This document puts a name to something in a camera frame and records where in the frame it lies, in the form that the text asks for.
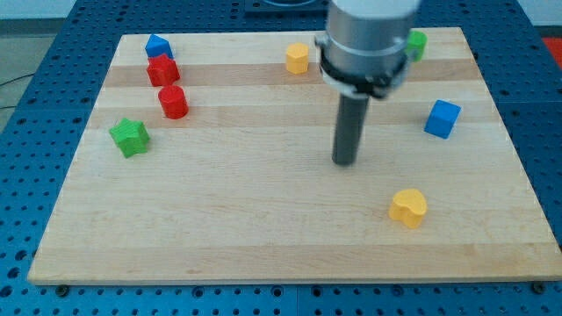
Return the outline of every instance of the blue block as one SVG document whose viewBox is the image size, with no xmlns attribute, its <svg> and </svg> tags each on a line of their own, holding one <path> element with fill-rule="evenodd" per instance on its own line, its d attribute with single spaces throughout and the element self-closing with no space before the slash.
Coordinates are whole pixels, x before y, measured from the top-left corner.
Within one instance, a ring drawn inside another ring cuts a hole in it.
<svg viewBox="0 0 562 316">
<path fill-rule="evenodd" d="M 433 134 L 448 139 L 450 131 L 452 131 L 455 122 L 457 121 L 458 114 L 460 113 L 460 106 L 450 104 L 442 100 L 437 100 L 431 109 L 428 122 L 423 129 L 426 133 Z"/>
<path fill-rule="evenodd" d="M 160 36 L 151 34 L 144 49 L 147 51 L 148 57 L 158 57 L 161 54 L 166 54 L 170 59 L 174 59 L 169 42 Z"/>
</svg>

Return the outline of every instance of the yellow block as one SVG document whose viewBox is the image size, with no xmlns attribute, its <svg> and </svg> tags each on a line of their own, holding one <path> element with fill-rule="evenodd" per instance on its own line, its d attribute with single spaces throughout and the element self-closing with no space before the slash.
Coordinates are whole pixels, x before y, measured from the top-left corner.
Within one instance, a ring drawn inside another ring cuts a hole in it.
<svg viewBox="0 0 562 316">
<path fill-rule="evenodd" d="M 407 189 L 394 194 L 388 216 L 401 220 L 410 228 L 417 228 L 427 211 L 428 204 L 423 194 L 417 189 Z"/>
<path fill-rule="evenodd" d="M 287 47 L 287 71 L 298 75 L 308 71 L 308 46 L 303 43 L 293 43 Z"/>
</svg>

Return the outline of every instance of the cable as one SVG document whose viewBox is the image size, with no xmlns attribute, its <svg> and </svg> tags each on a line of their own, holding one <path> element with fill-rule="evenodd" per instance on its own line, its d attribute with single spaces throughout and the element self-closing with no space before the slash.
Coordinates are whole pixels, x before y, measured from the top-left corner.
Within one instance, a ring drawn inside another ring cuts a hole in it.
<svg viewBox="0 0 562 316">
<path fill-rule="evenodd" d="M 0 87 L 3 87 L 3 86 L 5 86 L 5 85 L 7 85 L 7 84 L 16 82 L 17 80 L 21 80 L 21 79 L 24 79 L 24 78 L 27 78 L 27 77 L 30 77 L 30 76 L 34 76 L 34 75 L 35 75 L 35 73 L 32 73 L 32 74 L 22 75 L 22 76 L 19 76 L 19 77 L 17 77 L 17 78 L 13 78 L 13 79 L 11 79 L 11 80 L 8 80 L 8 81 L 5 82 L 5 83 L 0 83 Z"/>
</svg>

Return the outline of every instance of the green block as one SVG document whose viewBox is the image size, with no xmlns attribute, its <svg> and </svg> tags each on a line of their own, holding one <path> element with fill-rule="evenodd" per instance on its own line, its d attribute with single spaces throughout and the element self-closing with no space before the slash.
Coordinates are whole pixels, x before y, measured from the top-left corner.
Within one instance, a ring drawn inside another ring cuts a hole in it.
<svg viewBox="0 0 562 316">
<path fill-rule="evenodd" d="M 123 118 L 118 125 L 109 130 L 109 134 L 125 158 L 148 151 L 147 143 L 150 137 L 144 124 L 140 121 Z"/>
<path fill-rule="evenodd" d="M 420 61 L 423 57 L 425 45 L 428 43 L 428 36 L 423 32 L 412 31 L 407 38 L 406 53 L 414 53 L 414 62 Z"/>
</svg>

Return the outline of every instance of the yellow heart-shaped block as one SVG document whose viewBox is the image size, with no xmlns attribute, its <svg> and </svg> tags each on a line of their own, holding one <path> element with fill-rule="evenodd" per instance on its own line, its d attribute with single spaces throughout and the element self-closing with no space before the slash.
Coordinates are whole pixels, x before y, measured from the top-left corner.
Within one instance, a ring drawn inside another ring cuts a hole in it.
<svg viewBox="0 0 562 316">
<path fill-rule="evenodd" d="M 406 189 L 394 194 L 388 216 L 401 220 L 410 228 L 417 228 L 428 211 L 428 203 L 417 189 Z"/>
</svg>

